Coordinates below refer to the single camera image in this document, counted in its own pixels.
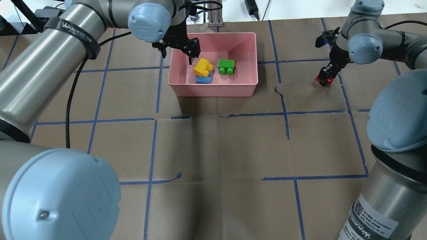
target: power adapter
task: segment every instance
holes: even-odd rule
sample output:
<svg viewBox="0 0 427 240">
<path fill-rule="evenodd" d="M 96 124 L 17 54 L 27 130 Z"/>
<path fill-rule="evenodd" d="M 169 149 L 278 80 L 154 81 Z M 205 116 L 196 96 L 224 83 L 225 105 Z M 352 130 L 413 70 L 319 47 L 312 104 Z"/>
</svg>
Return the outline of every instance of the power adapter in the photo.
<svg viewBox="0 0 427 240">
<path fill-rule="evenodd" d="M 249 15 L 254 15 L 259 21 L 260 16 L 258 15 L 258 6 L 255 0 L 245 0 L 246 8 L 248 9 Z"/>
</svg>

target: pink plastic box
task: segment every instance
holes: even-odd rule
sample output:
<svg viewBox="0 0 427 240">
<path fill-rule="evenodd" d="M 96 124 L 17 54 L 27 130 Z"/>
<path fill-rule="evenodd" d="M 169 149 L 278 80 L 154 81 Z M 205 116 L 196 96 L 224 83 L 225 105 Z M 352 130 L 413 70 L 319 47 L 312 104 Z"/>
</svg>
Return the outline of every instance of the pink plastic box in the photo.
<svg viewBox="0 0 427 240">
<path fill-rule="evenodd" d="M 193 65 L 187 55 L 173 49 L 169 71 L 169 85 L 178 97 L 251 97 L 258 83 L 257 41 L 253 32 L 189 33 L 199 38 L 200 58 L 213 64 L 212 83 L 196 84 Z M 220 75 L 218 60 L 234 60 L 234 74 Z"/>
</svg>

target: qr code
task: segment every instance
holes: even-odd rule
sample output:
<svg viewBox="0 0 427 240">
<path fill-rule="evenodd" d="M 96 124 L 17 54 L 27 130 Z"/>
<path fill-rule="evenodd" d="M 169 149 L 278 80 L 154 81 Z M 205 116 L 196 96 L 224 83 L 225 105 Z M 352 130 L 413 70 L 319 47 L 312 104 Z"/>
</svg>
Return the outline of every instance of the qr code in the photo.
<svg viewBox="0 0 427 240">
<path fill-rule="evenodd" d="M 354 206 L 354 212 L 356 212 L 356 214 L 358 216 L 360 216 L 361 213 L 363 212 L 363 207 L 362 207 L 362 205 L 360 204 L 359 201 L 357 201 L 356 205 Z"/>
</svg>

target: green toy block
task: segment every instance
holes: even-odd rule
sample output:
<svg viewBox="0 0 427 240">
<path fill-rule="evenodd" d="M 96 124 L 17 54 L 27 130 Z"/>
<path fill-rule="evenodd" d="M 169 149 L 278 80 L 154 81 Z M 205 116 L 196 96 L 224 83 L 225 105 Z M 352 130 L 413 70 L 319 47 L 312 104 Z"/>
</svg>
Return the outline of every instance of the green toy block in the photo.
<svg viewBox="0 0 427 240">
<path fill-rule="evenodd" d="M 234 74 L 234 60 L 220 59 L 218 62 L 218 72 L 221 75 L 227 73 L 228 75 Z"/>
</svg>

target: toy block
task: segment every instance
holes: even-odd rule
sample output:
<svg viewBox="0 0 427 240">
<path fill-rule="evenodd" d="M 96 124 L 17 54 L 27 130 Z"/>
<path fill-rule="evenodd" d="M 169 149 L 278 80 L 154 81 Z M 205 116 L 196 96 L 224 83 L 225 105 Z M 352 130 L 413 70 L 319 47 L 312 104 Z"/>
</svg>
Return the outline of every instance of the toy block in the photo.
<svg viewBox="0 0 427 240">
<path fill-rule="evenodd" d="M 211 83 L 212 82 L 211 75 L 212 75 L 212 73 L 209 72 L 209 76 L 207 76 L 207 77 L 196 76 L 196 83 L 197 84 Z"/>
<path fill-rule="evenodd" d="M 199 77 L 209 76 L 209 72 L 214 69 L 214 66 L 206 59 L 201 58 L 193 68 L 194 74 Z"/>
<path fill-rule="evenodd" d="M 220 59 L 218 62 L 218 72 L 221 75 L 227 73 L 228 75 L 234 74 L 234 60 Z"/>
</svg>

